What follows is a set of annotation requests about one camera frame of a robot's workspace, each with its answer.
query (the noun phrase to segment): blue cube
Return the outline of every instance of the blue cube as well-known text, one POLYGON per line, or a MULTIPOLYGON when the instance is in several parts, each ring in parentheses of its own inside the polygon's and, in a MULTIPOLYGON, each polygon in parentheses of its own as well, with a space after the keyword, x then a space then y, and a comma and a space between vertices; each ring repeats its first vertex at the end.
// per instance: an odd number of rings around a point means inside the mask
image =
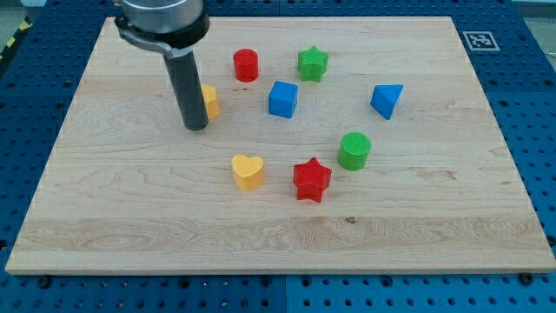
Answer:
POLYGON ((297 106, 297 85, 275 82, 268 95, 268 113, 291 118, 297 106))

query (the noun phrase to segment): wooden table surface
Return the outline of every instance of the wooden table surface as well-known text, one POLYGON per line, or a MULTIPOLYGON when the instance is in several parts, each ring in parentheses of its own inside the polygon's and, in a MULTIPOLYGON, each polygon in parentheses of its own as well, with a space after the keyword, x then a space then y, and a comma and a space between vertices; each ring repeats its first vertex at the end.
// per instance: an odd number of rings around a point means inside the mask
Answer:
POLYGON ((221 115, 182 125, 162 57, 104 25, 26 216, 12 274, 500 273, 556 264, 448 17, 212 18, 196 45, 221 115), (301 82, 297 51, 329 53, 301 82), (253 83, 231 57, 260 58, 253 83), (299 84, 294 117, 268 114, 276 80, 299 84), (390 121, 369 105, 401 83, 390 121), (373 148, 337 163, 349 131, 373 148), (244 193, 235 154, 265 160, 244 193), (323 202, 295 200, 293 166, 333 169, 323 202))

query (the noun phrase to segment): toy block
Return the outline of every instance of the toy block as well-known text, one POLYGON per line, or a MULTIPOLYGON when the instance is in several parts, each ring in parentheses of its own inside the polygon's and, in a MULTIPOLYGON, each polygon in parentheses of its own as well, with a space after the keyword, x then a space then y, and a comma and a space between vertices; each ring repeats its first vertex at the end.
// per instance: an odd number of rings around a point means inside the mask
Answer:
POLYGON ((360 132, 347 133, 340 144, 338 162, 346 170, 360 170, 365 167, 371 141, 360 132))
POLYGON ((297 106, 297 85, 275 82, 268 95, 268 113, 291 118, 297 106))
POLYGON ((234 54, 235 78, 248 83, 259 76, 259 56, 251 49, 241 49, 234 54))
POLYGON ((376 85, 374 86, 371 105, 382 117, 389 120, 400 100, 403 85, 376 85))
POLYGON ((264 181, 264 162, 258 156, 235 155, 232 169, 235 184, 243 191, 255 190, 264 181))
POLYGON ((311 199, 322 201, 322 192, 328 188, 332 170, 322 166, 316 157, 307 163, 294 166, 294 184, 297 187, 297 200, 311 199))
POLYGON ((215 118, 220 114, 218 107, 218 97, 216 96, 216 88, 206 84, 201 85, 202 98, 205 101, 208 118, 215 118))
POLYGON ((318 50, 315 46, 297 54, 297 70, 302 81, 320 82, 322 74, 327 71, 328 53, 318 50))

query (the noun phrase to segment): blue perforated panel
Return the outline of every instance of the blue perforated panel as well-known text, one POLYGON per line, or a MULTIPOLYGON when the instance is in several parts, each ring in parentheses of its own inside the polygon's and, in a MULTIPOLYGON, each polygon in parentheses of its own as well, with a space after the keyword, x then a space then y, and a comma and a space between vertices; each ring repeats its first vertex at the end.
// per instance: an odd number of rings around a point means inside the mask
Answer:
MULTIPOLYGON (((213 0, 214 16, 451 16, 547 234, 556 236, 556 82, 506 0, 213 0)), ((0 81, 0 264, 16 240, 111 0, 50 0, 0 81)), ((0 312, 556 311, 556 275, 13 277, 0 312)))

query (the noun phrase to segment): yellow heart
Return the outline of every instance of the yellow heart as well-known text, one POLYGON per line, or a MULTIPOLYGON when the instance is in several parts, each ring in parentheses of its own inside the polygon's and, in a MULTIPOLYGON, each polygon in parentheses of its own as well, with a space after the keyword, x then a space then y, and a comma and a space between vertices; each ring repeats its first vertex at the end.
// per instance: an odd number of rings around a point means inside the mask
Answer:
POLYGON ((264 161, 258 156, 235 155, 232 169, 235 184, 243 191, 255 190, 264 181, 264 161))

